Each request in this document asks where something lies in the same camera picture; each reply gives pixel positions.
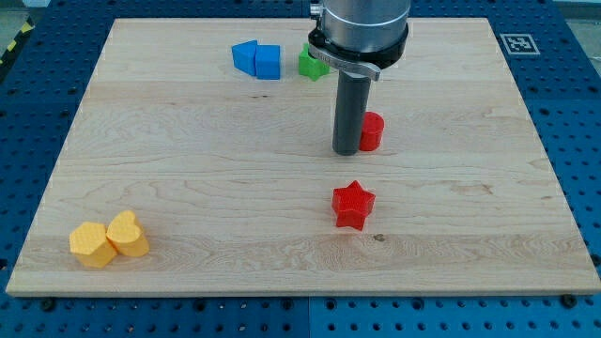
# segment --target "blue cube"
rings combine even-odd
[[[255,76],[254,55],[256,53],[256,40],[244,42],[232,46],[232,56],[234,57],[234,67],[244,71],[245,73]]]
[[[257,79],[280,80],[280,46],[256,46],[254,68],[256,69]]]

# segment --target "green block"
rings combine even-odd
[[[305,43],[299,54],[299,74],[317,81],[321,75],[330,73],[330,66],[309,55],[309,44]]]

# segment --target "red star block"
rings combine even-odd
[[[358,181],[353,181],[346,188],[334,189],[331,207],[336,212],[336,226],[352,226],[362,231],[365,218],[374,208],[376,196],[365,191]]]

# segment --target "blue pegboard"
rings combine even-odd
[[[54,0],[0,84],[0,288],[21,249],[114,18],[308,17],[310,0]],[[548,0],[417,0],[414,17],[486,17],[585,242],[601,254],[601,80]],[[509,54],[502,34],[539,55]],[[601,336],[601,297],[16,300],[0,337]]]

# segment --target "wooden board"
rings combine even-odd
[[[117,20],[8,284],[13,296],[540,295],[600,283],[483,19],[415,19],[373,84],[382,147],[331,150],[337,74],[297,74],[309,20]],[[230,46],[283,46],[282,81]],[[376,198],[335,228],[332,189]],[[151,245],[102,270],[69,232],[136,210]],[[382,234],[384,240],[376,240]]]

